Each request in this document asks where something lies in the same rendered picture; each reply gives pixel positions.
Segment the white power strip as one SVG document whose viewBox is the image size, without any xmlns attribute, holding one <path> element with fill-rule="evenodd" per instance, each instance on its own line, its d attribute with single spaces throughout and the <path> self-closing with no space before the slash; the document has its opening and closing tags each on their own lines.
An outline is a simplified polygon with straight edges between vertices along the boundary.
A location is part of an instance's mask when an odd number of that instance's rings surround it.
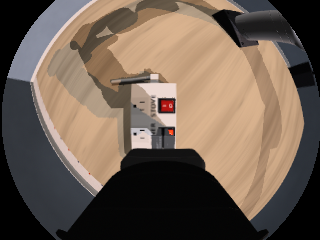
<svg viewBox="0 0 320 240">
<path fill-rule="evenodd" d="M 175 136 L 176 149 L 176 83 L 159 83 L 158 74 L 111 83 L 145 80 L 150 83 L 132 84 L 131 88 L 132 149 L 152 148 L 151 135 L 156 135 L 158 128 L 168 128 L 170 135 Z"/>
</svg>

